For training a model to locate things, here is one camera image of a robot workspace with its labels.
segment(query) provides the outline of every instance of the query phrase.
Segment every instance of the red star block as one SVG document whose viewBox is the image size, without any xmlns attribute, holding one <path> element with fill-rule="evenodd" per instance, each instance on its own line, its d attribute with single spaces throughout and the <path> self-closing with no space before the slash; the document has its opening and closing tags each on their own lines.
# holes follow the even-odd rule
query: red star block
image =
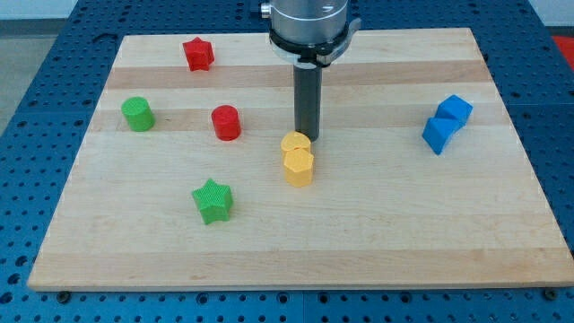
<svg viewBox="0 0 574 323">
<path fill-rule="evenodd" d="M 183 43 L 183 50 L 186 52 L 187 63 L 190 71 L 209 71 L 209 65 L 213 63 L 212 43 L 203 41 L 199 37 Z"/>
</svg>

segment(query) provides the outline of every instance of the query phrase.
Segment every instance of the green cylinder block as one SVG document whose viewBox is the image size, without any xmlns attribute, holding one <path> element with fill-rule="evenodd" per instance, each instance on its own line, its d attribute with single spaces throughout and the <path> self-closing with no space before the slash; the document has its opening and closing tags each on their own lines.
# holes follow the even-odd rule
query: green cylinder block
<svg viewBox="0 0 574 323">
<path fill-rule="evenodd" d="M 150 104 L 145 98 L 133 97 L 122 104 L 122 113 L 134 131 L 147 131 L 155 124 Z"/>
</svg>

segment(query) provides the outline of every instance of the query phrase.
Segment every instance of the green star block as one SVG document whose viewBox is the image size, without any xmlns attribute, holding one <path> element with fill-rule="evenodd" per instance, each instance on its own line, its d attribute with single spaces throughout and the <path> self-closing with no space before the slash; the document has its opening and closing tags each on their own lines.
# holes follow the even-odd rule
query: green star block
<svg viewBox="0 0 574 323">
<path fill-rule="evenodd" d="M 229 186 L 219 185 L 213 179 L 208 179 L 202 188 L 191 192 L 191 195 L 205 224 L 230 220 L 229 211 L 233 205 L 233 197 Z"/>
</svg>

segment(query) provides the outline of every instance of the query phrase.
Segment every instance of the red cylinder block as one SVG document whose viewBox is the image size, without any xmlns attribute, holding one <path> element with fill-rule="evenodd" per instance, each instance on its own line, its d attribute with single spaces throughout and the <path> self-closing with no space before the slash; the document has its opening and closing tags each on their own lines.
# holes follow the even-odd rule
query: red cylinder block
<svg viewBox="0 0 574 323">
<path fill-rule="evenodd" d="M 233 140 L 241 135 L 241 124 L 237 109 L 230 105 L 217 107 L 212 112 L 215 135 L 224 141 Z"/>
</svg>

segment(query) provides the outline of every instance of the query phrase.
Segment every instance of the wood grain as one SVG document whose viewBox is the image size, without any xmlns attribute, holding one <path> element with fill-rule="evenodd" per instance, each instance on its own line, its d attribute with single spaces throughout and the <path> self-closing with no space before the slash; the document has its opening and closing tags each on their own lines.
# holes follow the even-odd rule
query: wood grain
<svg viewBox="0 0 574 323">
<path fill-rule="evenodd" d="M 29 286 L 39 291 L 488 288 L 574 284 L 574 261 L 468 29 L 361 31 L 324 72 L 309 187 L 283 180 L 291 67 L 263 34 L 130 36 L 66 182 Z M 474 104 L 441 155 L 421 138 L 437 104 Z M 131 132 L 119 106 L 156 116 Z M 211 111 L 239 108 L 221 142 Z M 228 223 L 192 189 L 230 185 Z"/>
</svg>

